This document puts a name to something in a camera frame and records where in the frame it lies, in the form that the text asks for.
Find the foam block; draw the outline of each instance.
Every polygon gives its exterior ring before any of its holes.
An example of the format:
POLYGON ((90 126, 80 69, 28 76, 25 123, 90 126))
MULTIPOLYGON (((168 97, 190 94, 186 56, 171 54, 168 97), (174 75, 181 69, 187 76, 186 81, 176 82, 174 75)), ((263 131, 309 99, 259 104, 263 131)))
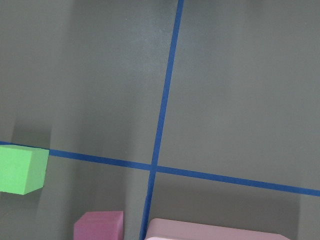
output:
POLYGON ((27 194, 44 186, 49 150, 0 145, 0 192, 27 194))
POLYGON ((274 233, 155 218, 146 240, 289 240, 274 233))
POLYGON ((123 240, 123 211, 90 211, 73 228, 73 240, 123 240))

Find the green foam block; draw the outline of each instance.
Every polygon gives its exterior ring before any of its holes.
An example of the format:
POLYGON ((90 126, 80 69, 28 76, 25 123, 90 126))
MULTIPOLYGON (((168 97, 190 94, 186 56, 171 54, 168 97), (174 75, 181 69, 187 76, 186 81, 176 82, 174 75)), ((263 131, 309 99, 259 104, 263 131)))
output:
POLYGON ((0 192, 25 195, 44 186, 49 150, 0 145, 0 192))

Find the blue tape line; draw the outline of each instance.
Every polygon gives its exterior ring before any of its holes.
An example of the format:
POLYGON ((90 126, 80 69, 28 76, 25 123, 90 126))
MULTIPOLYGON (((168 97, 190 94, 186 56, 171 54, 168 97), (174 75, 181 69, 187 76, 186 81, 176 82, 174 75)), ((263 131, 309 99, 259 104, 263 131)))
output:
POLYGON ((185 177, 197 178, 197 179, 206 179, 211 181, 229 183, 229 184, 237 184, 237 185, 244 185, 262 189, 270 189, 270 190, 277 190, 282 192, 289 192, 295 194, 303 194, 303 195, 311 195, 320 197, 320 190, 297 187, 297 186, 289 186, 289 185, 282 185, 264 181, 255 181, 249 180, 244 178, 238 177, 231 177, 231 176, 223 176, 211 173, 204 173, 199 171, 190 171, 166 166, 157 166, 157 172, 165 173, 165 174, 173 174, 173 175, 180 175, 185 177))
MULTIPOLYGON (((34 146, 11 143, 6 141, 0 141, 0 145, 18 145, 18 146, 34 148, 34 146)), ((120 167, 148 170, 148 171, 150 171, 151 169, 150 164, 141 163, 141 162, 118 160, 118 159, 113 159, 108 157, 86 155, 81 153, 61 151, 61 150, 55 150, 55 149, 47 149, 47 150, 49 150, 49 155, 53 157, 75 159, 75 160, 81 160, 81 161, 86 161, 91 163, 108 164, 113 166, 120 166, 120 167)))
POLYGON ((150 170, 149 179, 148 179, 148 188, 146 192, 142 221, 141 221, 140 240, 144 240, 147 233, 151 201, 152 201, 155 180, 156 180, 157 165, 158 165, 161 140, 162 140, 165 118, 166 118, 170 83, 171 83, 171 77, 172 77, 172 72, 174 68, 175 54, 176 54, 183 6, 184 6, 184 0, 179 0, 176 8, 176 14, 175 14, 174 26, 173 26, 172 37, 171 37, 171 44, 170 44, 170 51, 169 51, 169 57, 168 57, 168 62, 166 67, 164 87, 163 87, 163 93, 162 93, 162 99, 161 99, 161 106, 160 106, 160 112, 159 112, 159 118, 158 118, 158 125, 156 128, 156 134, 155 134, 155 140, 154 140, 151 170, 150 170))

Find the gray painted surface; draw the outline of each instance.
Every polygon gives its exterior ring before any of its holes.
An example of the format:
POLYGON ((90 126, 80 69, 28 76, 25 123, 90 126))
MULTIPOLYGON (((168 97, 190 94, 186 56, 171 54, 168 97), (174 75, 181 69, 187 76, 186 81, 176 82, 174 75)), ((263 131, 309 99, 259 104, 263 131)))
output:
POLYGON ((319 11, 186 1, 159 164, 318 189, 319 11))
MULTIPOLYGON (((0 1, 0 141, 150 163, 176 0, 0 1)), ((186 0, 159 164, 320 189, 320 3, 186 0)), ((87 211, 138 239, 149 172, 50 157, 0 193, 1 240, 71 240, 87 211)), ((157 173, 151 218, 320 235, 318 197, 157 173)))

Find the pink foam block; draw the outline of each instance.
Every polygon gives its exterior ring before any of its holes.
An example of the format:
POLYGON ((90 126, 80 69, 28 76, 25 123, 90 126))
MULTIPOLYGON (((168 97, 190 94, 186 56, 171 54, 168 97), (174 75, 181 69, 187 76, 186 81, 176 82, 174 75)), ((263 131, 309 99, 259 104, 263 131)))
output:
POLYGON ((123 240, 123 211, 90 211, 73 228, 73 240, 123 240))
POLYGON ((274 233, 155 218, 146 240, 289 240, 274 233))

